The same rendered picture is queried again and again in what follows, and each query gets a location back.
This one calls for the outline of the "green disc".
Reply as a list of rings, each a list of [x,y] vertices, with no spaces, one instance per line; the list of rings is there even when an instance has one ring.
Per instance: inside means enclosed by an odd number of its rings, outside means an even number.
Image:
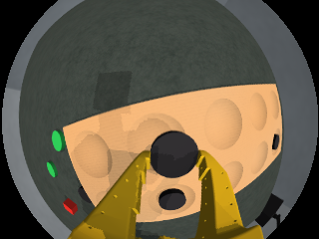
[[[52,161],[47,162],[47,167],[48,167],[48,170],[49,170],[50,174],[53,177],[58,175],[57,168],[56,168],[55,164]]]
[[[60,130],[53,131],[52,142],[56,150],[63,150],[66,146],[66,141],[63,133]]]

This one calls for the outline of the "red block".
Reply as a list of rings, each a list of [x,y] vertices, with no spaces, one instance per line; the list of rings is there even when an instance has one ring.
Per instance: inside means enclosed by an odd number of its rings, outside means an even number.
[[[72,213],[73,215],[77,212],[78,210],[78,207],[77,207],[77,204],[74,203],[71,199],[66,199],[64,202],[63,202],[65,208],[70,212]]]

